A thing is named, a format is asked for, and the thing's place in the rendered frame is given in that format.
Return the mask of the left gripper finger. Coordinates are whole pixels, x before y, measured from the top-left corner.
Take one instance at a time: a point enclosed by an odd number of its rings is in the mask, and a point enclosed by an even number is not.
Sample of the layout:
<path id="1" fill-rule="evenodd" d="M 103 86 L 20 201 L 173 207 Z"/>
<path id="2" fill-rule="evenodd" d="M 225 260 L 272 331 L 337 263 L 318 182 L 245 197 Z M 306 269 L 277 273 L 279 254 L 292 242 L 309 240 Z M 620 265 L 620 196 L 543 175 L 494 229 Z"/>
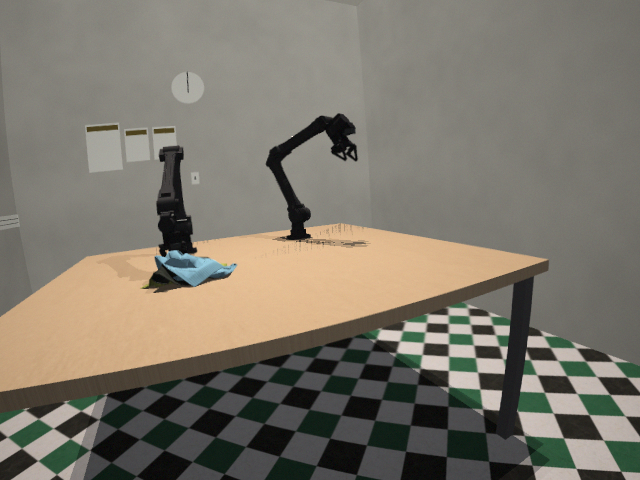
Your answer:
<path id="1" fill-rule="evenodd" d="M 344 158 L 343 158 L 342 156 L 340 156 L 339 154 L 337 154 L 337 153 L 340 151 L 340 149 L 341 149 L 341 151 L 342 151 L 342 153 L 343 153 Z M 335 155 L 335 156 L 337 156 L 337 157 L 341 158 L 341 159 L 342 159 L 342 160 L 344 160 L 344 161 L 346 161 L 346 160 L 347 160 L 347 157 L 346 157 L 346 153 L 345 153 L 345 150 L 344 150 L 343 144 L 341 144 L 341 143 L 340 143 L 340 144 L 339 144 L 339 145 L 338 145 L 338 146 L 337 146 L 337 147 L 336 147 L 336 148 L 335 148 L 331 153 L 332 153 L 333 155 Z"/>
<path id="2" fill-rule="evenodd" d="M 351 152 L 354 150 L 354 154 L 355 154 L 355 158 L 351 155 Z M 351 159 L 353 159 L 354 161 L 358 160 L 357 157 L 357 146 L 353 145 L 346 153 L 347 156 L 349 156 Z"/>

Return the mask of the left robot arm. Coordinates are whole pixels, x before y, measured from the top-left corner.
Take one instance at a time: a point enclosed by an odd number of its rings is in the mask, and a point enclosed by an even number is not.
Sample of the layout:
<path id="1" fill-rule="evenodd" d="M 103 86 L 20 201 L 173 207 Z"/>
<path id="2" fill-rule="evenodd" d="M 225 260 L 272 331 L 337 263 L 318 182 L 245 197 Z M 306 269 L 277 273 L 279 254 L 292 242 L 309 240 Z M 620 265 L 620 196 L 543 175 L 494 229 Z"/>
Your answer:
<path id="1" fill-rule="evenodd" d="M 311 234 L 307 234 L 306 229 L 304 229 L 304 222 L 310 219 L 311 212 L 307 207 L 305 207 L 304 204 L 301 204 L 301 202 L 298 200 L 282 168 L 281 161 L 286 157 L 287 154 L 289 155 L 293 149 L 297 148 L 308 139 L 311 139 L 315 135 L 322 133 L 325 130 L 330 139 L 334 134 L 332 137 L 335 142 L 337 142 L 338 140 L 349 141 L 347 135 L 356 134 L 355 129 L 355 126 L 344 114 L 338 113 L 334 118 L 328 116 L 319 116 L 305 129 L 288 139 L 286 142 L 273 147 L 269 151 L 270 155 L 268 156 L 268 159 L 266 161 L 266 166 L 269 167 L 274 174 L 276 181 L 289 206 L 287 210 L 289 212 L 289 220 L 292 222 L 292 230 L 290 230 L 291 235 L 287 235 L 287 239 L 296 240 L 311 237 Z"/>

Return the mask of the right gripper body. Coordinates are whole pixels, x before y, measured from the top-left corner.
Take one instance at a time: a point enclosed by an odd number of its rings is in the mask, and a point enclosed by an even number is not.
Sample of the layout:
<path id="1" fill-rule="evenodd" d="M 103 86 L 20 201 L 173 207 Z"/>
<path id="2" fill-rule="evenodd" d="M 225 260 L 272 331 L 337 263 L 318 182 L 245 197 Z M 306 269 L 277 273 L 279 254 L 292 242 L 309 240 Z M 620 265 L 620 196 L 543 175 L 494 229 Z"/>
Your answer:
<path id="1" fill-rule="evenodd" d="M 182 248 L 180 247 L 179 249 L 171 249 L 170 245 L 165 246 L 164 244 L 159 244 L 159 246 L 160 246 L 160 249 L 159 249 L 160 252 L 166 252 L 165 250 L 172 251 L 172 250 L 184 250 L 184 249 L 187 249 L 187 247 L 185 247 L 186 246 L 186 242 L 185 241 L 182 241 L 181 246 L 183 246 L 183 247 Z"/>

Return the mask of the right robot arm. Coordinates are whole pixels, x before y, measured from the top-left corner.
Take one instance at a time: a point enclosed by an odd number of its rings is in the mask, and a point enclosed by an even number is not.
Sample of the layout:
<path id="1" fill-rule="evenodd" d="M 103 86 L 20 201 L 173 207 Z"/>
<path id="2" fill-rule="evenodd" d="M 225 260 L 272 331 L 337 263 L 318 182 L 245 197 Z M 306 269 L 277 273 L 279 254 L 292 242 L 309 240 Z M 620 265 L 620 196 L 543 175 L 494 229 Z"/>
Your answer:
<path id="1" fill-rule="evenodd" d="M 167 146 L 159 150 L 160 162 L 164 163 L 162 186 L 156 201 L 157 214 L 160 215 L 158 228 L 162 232 L 163 243 L 170 245 L 171 249 L 181 247 L 182 241 L 186 242 L 187 253 L 197 253 L 197 247 L 193 248 L 191 237 L 193 235 L 192 221 L 184 212 L 183 194 L 181 186 L 180 162 L 183 160 L 183 147 Z M 176 164 L 177 163 L 177 164 Z M 176 166 L 176 168 L 175 168 Z M 175 188 L 175 190 L 174 190 Z M 175 199 L 177 198 L 177 199 Z M 180 202 L 179 202 L 180 200 Z M 179 209 L 180 208 L 180 209 Z M 168 212 L 173 211 L 173 212 Z M 164 212 L 164 213 L 160 213 Z M 174 216 L 171 216 L 174 214 Z M 176 221 L 183 220 L 184 221 Z M 174 221 L 175 220 L 175 221 Z M 175 226 L 176 223 L 176 226 Z M 174 228 L 175 227 L 175 228 Z M 178 229 L 176 233 L 169 233 Z M 185 233 L 184 233 L 185 232 Z M 187 238 L 186 238 L 187 237 Z M 182 238 L 182 240 L 181 240 Z"/>

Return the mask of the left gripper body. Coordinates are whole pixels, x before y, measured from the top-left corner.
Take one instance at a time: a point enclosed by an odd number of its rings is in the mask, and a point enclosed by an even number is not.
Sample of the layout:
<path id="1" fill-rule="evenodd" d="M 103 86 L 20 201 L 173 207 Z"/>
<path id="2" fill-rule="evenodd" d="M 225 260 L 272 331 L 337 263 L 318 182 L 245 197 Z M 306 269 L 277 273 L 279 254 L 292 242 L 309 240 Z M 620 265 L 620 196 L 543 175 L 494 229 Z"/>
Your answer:
<path id="1" fill-rule="evenodd" d="M 334 135 L 334 134 L 333 134 L 333 135 Z M 332 136 L 333 136 L 333 135 L 332 135 Z M 343 144 L 343 147 L 344 147 L 344 150 L 345 150 L 345 151 L 347 150 L 347 147 L 350 147 L 350 148 L 351 148 L 353 145 L 355 145 L 355 144 L 353 144 L 351 141 L 348 141 L 348 140 L 338 140 L 337 142 L 335 142 L 335 140 L 333 139 L 333 137 L 332 137 L 332 136 L 331 136 L 331 141 L 332 141 L 332 142 L 333 142 L 333 144 L 334 144 L 334 145 L 331 147 L 332 151 L 333 151 L 333 150 L 337 147 L 337 145 L 339 145 L 340 143 L 342 143 L 342 144 Z M 349 148 L 349 149 L 350 149 L 350 148 Z M 348 149 L 348 150 L 349 150 L 349 149 Z M 332 151 L 331 151 L 331 152 L 332 152 Z"/>

